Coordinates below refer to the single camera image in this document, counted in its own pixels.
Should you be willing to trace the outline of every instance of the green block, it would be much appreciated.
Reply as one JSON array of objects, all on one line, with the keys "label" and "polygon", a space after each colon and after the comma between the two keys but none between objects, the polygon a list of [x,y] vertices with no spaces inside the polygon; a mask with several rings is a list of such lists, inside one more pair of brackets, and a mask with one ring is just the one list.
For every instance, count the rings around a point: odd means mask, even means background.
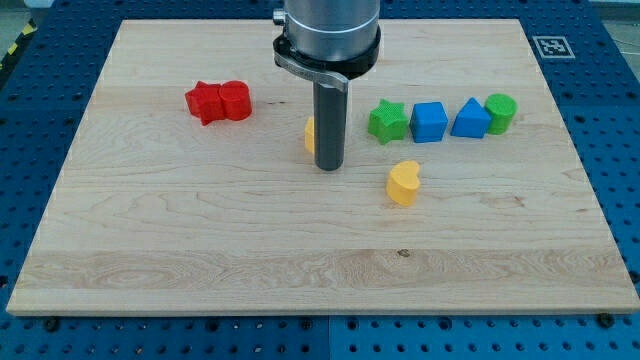
[{"label": "green block", "polygon": [[391,140],[402,140],[407,132],[409,118],[404,114],[404,103],[385,99],[369,114],[368,132],[378,138],[381,145]]},{"label": "green block", "polygon": [[511,120],[518,111],[518,104],[509,95],[493,94],[485,101],[484,108],[491,115],[491,123],[487,132],[500,135],[509,129]]}]

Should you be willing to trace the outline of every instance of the blue block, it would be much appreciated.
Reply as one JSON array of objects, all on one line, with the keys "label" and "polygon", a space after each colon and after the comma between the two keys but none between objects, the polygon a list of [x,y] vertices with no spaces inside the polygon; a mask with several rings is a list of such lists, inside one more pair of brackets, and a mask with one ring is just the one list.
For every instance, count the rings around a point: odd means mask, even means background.
[{"label": "blue block", "polygon": [[413,141],[417,143],[441,141],[448,122],[449,119],[442,103],[413,105],[413,114],[409,123]]},{"label": "blue block", "polygon": [[482,139],[491,123],[491,116],[475,98],[469,99],[456,116],[452,136]]}]

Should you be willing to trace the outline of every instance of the metal cylinder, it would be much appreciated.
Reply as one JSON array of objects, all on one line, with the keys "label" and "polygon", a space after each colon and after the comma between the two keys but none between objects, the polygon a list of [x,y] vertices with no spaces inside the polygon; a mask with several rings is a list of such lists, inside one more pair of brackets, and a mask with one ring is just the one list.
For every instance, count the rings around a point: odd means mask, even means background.
[{"label": "metal cylinder", "polygon": [[332,171],[342,166],[347,98],[348,92],[313,84],[315,158],[322,170]]},{"label": "metal cylinder", "polygon": [[379,0],[285,0],[285,34],[300,53],[344,61],[371,47],[378,30]]}]

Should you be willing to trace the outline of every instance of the wooden board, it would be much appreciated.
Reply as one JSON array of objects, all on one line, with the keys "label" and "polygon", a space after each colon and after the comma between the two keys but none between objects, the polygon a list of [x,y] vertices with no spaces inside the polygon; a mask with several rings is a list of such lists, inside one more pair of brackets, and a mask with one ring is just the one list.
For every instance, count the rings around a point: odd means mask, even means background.
[{"label": "wooden board", "polygon": [[[633,312],[638,296],[517,21],[385,21],[352,83],[346,160],[304,150],[311,84],[266,21],[125,21],[12,294],[15,315]],[[242,79],[254,114],[200,126],[184,92]],[[381,97],[511,94],[483,140],[367,134]],[[385,194],[422,165],[416,205]]]}]

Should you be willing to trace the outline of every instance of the green star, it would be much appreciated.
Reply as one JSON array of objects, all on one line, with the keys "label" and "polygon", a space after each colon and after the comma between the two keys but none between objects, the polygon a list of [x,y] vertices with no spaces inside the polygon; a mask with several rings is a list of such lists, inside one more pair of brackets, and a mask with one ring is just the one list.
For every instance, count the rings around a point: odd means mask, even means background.
[{"label": "green star", "polygon": [[369,134],[378,138],[381,145],[391,140],[402,140],[407,132],[409,119],[404,115],[404,103],[392,103],[385,99],[369,114]]}]

